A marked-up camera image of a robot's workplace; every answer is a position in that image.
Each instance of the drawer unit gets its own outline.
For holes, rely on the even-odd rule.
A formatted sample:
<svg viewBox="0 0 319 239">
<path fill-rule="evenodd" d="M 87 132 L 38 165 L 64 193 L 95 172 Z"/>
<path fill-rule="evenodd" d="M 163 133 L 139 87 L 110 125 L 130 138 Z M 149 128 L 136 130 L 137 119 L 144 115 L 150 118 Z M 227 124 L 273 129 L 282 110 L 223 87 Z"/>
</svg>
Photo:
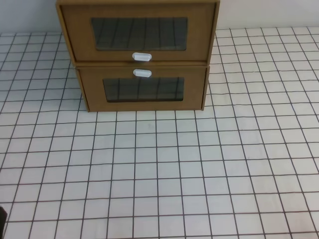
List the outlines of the drawer unit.
<svg viewBox="0 0 319 239">
<path fill-rule="evenodd" d="M 220 0 L 57 0 L 88 111 L 205 105 Z"/>
<path fill-rule="evenodd" d="M 81 67 L 77 73 L 93 112 L 199 110 L 209 68 Z"/>
<path fill-rule="evenodd" d="M 217 3 L 94 4 L 60 0 L 73 63 L 135 62 L 134 53 L 155 61 L 202 61 L 210 57 Z"/>
</svg>

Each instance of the floor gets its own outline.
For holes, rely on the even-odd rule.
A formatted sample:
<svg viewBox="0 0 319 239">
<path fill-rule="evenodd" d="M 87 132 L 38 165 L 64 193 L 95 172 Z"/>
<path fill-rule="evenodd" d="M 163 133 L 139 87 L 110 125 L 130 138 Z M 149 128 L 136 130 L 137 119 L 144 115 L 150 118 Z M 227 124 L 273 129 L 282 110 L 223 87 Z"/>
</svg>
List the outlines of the floor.
<svg viewBox="0 0 319 239">
<path fill-rule="evenodd" d="M 87 113 L 61 33 L 0 35 L 5 239 L 318 239 L 319 27 L 218 30 L 204 111 Z"/>
</svg>

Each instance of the white handle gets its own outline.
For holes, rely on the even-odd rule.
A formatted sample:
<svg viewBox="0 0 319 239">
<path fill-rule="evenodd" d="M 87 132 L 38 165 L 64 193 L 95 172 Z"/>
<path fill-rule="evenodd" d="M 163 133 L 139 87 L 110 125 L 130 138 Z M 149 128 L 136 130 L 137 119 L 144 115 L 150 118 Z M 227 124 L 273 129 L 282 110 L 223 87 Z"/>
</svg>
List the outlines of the white handle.
<svg viewBox="0 0 319 239">
<path fill-rule="evenodd" d="M 150 61 L 152 58 L 152 55 L 148 53 L 135 52 L 133 53 L 132 57 L 136 61 Z"/>
<path fill-rule="evenodd" d="M 152 75 L 151 71 L 148 70 L 139 70 L 139 69 L 135 69 L 133 71 L 133 74 L 137 77 L 150 77 Z"/>
</svg>

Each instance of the drawer front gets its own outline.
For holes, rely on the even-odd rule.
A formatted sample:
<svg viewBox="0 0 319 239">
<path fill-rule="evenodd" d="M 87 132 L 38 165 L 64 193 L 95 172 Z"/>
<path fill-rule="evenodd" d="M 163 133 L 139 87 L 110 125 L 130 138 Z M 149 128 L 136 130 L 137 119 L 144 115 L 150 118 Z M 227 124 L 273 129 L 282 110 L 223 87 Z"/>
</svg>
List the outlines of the drawer front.
<svg viewBox="0 0 319 239">
<path fill-rule="evenodd" d="M 201 109 L 205 67 L 80 68 L 90 111 Z"/>
<path fill-rule="evenodd" d="M 76 62 L 207 61 L 216 3 L 63 5 Z"/>
</svg>

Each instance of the wall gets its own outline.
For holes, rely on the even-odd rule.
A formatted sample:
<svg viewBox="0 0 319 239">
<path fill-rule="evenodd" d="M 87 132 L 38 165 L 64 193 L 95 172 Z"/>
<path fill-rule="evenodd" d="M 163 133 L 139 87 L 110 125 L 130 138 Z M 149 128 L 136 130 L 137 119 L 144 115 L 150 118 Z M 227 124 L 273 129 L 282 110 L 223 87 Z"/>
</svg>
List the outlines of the wall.
<svg viewBox="0 0 319 239">
<path fill-rule="evenodd" d="M 221 0 L 218 28 L 319 26 L 319 0 Z M 0 0 L 0 32 L 60 31 L 55 0 Z"/>
</svg>

